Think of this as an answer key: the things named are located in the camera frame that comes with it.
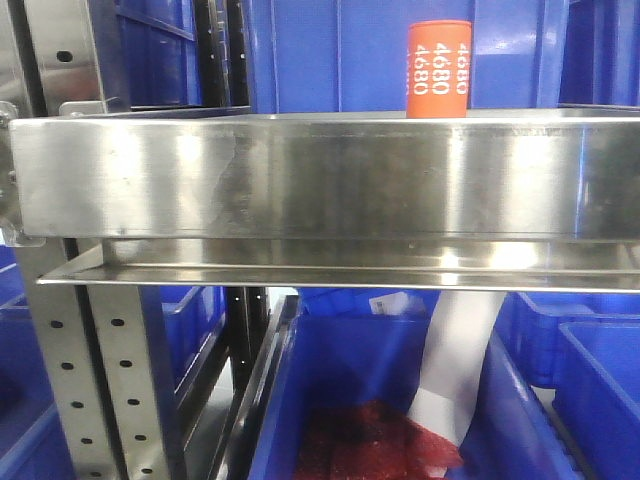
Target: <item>metal shelf frame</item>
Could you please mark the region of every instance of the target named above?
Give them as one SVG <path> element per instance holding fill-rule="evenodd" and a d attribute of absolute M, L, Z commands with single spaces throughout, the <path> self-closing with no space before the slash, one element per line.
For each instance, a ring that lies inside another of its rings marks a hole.
<path fill-rule="evenodd" d="M 0 56 L 0 228 L 10 245 L 22 247 L 16 256 L 77 478 L 207 480 L 222 462 L 265 333 L 265 290 L 230 290 L 224 327 L 176 388 L 157 287 L 39 284 L 99 240 L 24 234 L 12 122 L 130 110 L 115 6 L 0 0 Z M 228 360 L 231 391 L 217 388 Z"/>

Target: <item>perforated metal post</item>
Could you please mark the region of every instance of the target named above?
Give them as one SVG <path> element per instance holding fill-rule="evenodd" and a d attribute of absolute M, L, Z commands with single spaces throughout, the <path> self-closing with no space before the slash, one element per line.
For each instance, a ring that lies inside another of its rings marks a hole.
<path fill-rule="evenodd" d="M 129 478 L 188 478 L 159 289 L 88 290 Z"/>
<path fill-rule="evenodd" d="M 37 279 L 69 251 L 61 240 L 16 249 L 29 309 L 79 480 L 126 480 L 100 347 L 86 289 Z"/>

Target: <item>red material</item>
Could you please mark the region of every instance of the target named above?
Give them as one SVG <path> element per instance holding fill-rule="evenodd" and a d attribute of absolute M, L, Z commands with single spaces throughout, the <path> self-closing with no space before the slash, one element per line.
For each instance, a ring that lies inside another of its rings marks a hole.
<path fill-rule="evenodd" d="M 462 465 L 448 440 L 379 401 L 312 413 L 295 480 L 431 480 Z"/>
<path fill-rule="evenodd" d="M 442 20 L 411 25 L 407 58 L 407 118 L 466 116 L 470 22 Z"/>

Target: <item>white label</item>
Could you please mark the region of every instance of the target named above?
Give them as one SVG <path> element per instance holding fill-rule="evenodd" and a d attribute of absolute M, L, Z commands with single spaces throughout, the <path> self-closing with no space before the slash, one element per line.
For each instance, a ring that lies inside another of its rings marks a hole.
<path fill-rule="evenodd" d="M 406 292 L 391 293 L 369 300 L 371 313 L 374 315 L 406 315 L 419 314 L 426 311 L 420 297 L 414 297 Z"/>

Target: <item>stainless steel shelf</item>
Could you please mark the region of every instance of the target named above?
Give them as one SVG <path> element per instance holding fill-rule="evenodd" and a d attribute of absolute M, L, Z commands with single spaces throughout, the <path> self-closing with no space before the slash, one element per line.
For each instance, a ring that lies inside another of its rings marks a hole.
<path fill-rule="evenodd" d="M 487 110 L 11 124 L 25 232 L 94 238 L 640 236 L 640 117 Z"/>
<path fill-rule="evenodd" d="M 638 242 L 121 240 L 42 284 L 640 291 Z"/>
<path fill-rule="evenodd" d="M 41 283 L 631 292 L 639 113 L 186 110 L 11 139 L 25 232 L 104 240 Z"/>

